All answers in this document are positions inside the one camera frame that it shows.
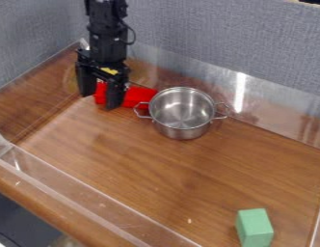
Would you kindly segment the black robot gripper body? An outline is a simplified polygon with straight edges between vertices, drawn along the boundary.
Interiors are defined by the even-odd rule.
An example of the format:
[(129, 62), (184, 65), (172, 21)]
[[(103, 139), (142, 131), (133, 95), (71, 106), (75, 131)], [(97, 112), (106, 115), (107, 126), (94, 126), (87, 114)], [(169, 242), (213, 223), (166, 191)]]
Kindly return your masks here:
[[(126, 60), (127, 47), (130, 45), (131, 42), (127, 40), (127, 30), (122, 30), (117, 34), (90, 33), (89, 46), (79, 47), (77, 50), (77, 54), (78, 54), (77, 63), (81, 63), (79, 49), (90, 48), (102, 56), (106, 62), (110, 62), (115, 65), (115, 68), (119, 70), (118, 75), (125, 75), (126, 77), (129, 77), (130, 69), (125, 64), (125, 60)], [(113, 76), (118, 76), (118, 75), (110, 75), (109, 73), (98, 69), (93, 70), (93, 74), (97, 80), (101, 79), (105, 80), (106, 82)]]

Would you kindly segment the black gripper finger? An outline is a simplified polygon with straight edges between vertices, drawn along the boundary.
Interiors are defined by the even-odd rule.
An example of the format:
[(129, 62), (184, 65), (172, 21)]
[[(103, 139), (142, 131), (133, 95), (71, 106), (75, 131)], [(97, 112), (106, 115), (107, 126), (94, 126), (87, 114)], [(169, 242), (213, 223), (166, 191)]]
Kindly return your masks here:
[(107, 80), (106, 109), (118, 108), (125, 100), (127, 77), (125, 75), (113, 76)]
[(81, 63), (75, 64), (78, 88), (81, 96), (91, 96), (95, 92), (97, 79), (93, 74), (93, 69)]

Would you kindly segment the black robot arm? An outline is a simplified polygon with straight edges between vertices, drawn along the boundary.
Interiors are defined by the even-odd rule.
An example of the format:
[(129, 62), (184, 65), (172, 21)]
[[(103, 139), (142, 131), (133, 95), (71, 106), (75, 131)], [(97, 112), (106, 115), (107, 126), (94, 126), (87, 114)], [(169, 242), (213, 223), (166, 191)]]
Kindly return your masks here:
[(125, 23), (127, 4), (125, 0), (85, 0), (89, 16), (89, 48), (77, 50), (75, 71), (82, 97), (91, 96), (97, 80), (107, 86), (105, 107), (113, 110), (122, 106), (129, 66), (125, 64), (129, 25)]

